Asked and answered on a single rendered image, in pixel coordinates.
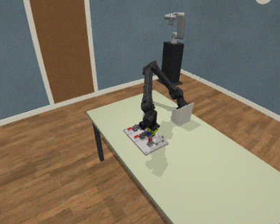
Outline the red-handled toggle clamp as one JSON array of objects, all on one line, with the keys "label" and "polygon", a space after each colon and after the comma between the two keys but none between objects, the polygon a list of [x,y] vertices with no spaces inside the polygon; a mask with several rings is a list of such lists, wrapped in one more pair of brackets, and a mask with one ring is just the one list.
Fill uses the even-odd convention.
[{"label": "red-handled toggle clamp", "polygon": [[142,131],[142,133],[140,133],[139,135],[134,136],[134,138],[140,137],[141,139],[143,139],[145,137],[145,133],[149,133],[148,130],[145,131],[145,132]]}]

